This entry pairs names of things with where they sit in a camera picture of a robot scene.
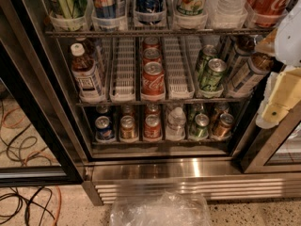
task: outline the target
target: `refrigerator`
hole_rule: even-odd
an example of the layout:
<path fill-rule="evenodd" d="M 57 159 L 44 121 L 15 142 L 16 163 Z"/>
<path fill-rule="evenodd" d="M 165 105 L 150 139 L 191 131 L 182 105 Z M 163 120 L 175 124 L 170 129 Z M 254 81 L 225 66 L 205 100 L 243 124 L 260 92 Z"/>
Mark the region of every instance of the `refrigerator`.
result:
<path fill-rule="evenodd" d="M 25 167 L 25 158 L 19 156 L 21 165 L 20 161 L 0 165 L 1 186 L 81 184 L 94 205 L 112 203 L 116 197 L 155 196 L 169 190 L 192 197 L 202 194 L 207 200 L 301 195 L 301 105 L 278 127 L 264 130 L 255 120 L 266 79 L 247 97 L 206 99 L 198 97 L 191 69 L 204 38 L 266 35 L 271 29 L 175 29 L 171 1 L 166 0 L 164 25 L 153 28 L 137 25 L 134 0 L 127 0 L 124 23 L 128 29 L 107 32 L 55 30 L 48 0 L 0 0 L 2 84 L 55 159 L 51 164 Z M 103 43 L 107 73 L 103 79 L 105 100 L 100 103 L 83 102 L 71 73 L 70 47 L 82 37 Z M 146 37 L 160 38 L 167 72 L 164 98 L 154 102 L 163 112 L 159 141 L 143 137 L 144 111 L 150 103 L 141 92 L 140 50 Z M 121 63 L 128 71 L 118 71 Z M 180 68 L 172 71 L 172 66 L 178 65 Z M 122 84 L 124 77 L 127 83 Z M 209 108 L 223 102 L 230 105 L 235 119 L 227 139 L 191 140 L 187 125 L 181 140 L 166 138 L 168 105 L 181 104 L 189 114 L 194 104 Z M 116 141 L 111 143 L 96 138 L 99 105 L 110 105 L 117 111 Z M 124 105 L 135 108 L 136 141 L 120 139 Z M 38 155 L 42 153 L 35 151 L 34 156 Z"/>

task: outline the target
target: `speckled floor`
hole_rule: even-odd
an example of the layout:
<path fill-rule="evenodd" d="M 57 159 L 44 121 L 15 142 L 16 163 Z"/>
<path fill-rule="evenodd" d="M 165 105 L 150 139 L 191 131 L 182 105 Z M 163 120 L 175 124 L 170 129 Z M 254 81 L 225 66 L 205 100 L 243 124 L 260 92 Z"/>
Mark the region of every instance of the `speckled floor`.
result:
<path fill-rule="evenodd" d="M 48 209 L 54 214 L 57 208 L 57 192 L 53 190 Z M 80 186 L 61 186 L 62 206 L 58 219 L 58 226 L 108 226 L 111 205 L 94 207 L 86 193 Z M 0 197 L 10 189 L 0 188 Z M 19 188 L 19 193 L 30 198 L 35 188 Z M 49 193 L 41 192 L 35 202 L 46 204 Z M 0 215 L 14 212 L 17 200 L 14 198 L 0 201 Z M 221 201 L 208 202 L 212 218 L 212 226 L 220 225 L 255 225 L 255 226 L 299 226 L 301 225 L 301 198 L 295 199 L 267 199 L 253 201 Z M 32 206 L 29 225 L 39 225 L 42 211 Z M 5 225 L 21 226 L 24 223 L 24 207 L 21 212 Z M 45 214 L 41 225 L 52 225 L 52 219 Z"/>

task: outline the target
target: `refrigerator door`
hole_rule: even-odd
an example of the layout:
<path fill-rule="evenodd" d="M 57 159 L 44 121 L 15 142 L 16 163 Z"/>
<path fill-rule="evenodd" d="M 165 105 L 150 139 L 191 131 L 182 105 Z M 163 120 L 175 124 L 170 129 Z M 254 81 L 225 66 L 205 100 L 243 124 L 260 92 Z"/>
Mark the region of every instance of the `refrigerator door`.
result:
<path fill-rule="evenodd" d="M 8 18 L 13 14 L 7 16 L 2 8 L 1 3 L 0 185 L 80 184 L 86 171 L 73 146 L 79 144 L 76 135 L 68 126 L 54 87 L 37 63 L 36 52 L 30 50 L 32 44 L 29 42 L 25 50 L 17 38 L 26 42 L 24 28 L 20 26 L 16 35 Z"/>
<path fill-rule="evenodd" d="M 245 173 L 300 171 L 301 103 L 279 124 L 262 129 L 242 161 Z"/>

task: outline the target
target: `clear plastic wrap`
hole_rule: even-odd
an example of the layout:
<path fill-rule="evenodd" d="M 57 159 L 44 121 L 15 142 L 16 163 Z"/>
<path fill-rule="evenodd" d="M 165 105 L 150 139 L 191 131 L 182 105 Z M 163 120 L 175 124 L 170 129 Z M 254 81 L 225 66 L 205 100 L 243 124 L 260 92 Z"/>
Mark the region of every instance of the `clear plastic wrap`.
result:
<path fill-rule="evenodd" d="M 192 201 L 176 193 L 161 197 L 116 199 L 110 226 L 211 226 L 206 200 L 198 195 Z"/>

